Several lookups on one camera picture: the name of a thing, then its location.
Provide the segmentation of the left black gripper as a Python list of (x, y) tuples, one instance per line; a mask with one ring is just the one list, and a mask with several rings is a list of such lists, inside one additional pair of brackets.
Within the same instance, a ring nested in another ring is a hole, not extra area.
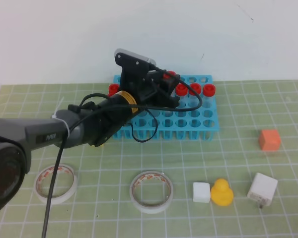
[(143, 75), (122, 69), (120, 76), (120, 91), (128, 92), (137, 102), (149, 102), (150, 106), (177, 108), (179, 97), (175, 96), (175, 88), (179, 84), (180, 75), (163, 74), (149, 71)]

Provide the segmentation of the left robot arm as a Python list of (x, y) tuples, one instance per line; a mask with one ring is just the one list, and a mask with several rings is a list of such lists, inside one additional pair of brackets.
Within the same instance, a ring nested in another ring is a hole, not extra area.
[(0, 210), (16, 195), (31, 167), (31, 152), (49, 145), (60, 149), (100, 146), (146, 109), (171, 111), (178, 74), (157, 67), (122, 69), (118, 91), (101, 94), (98, 104), (86, 96), (79, 105), (58, 110), (49, 119), (0, 118)]

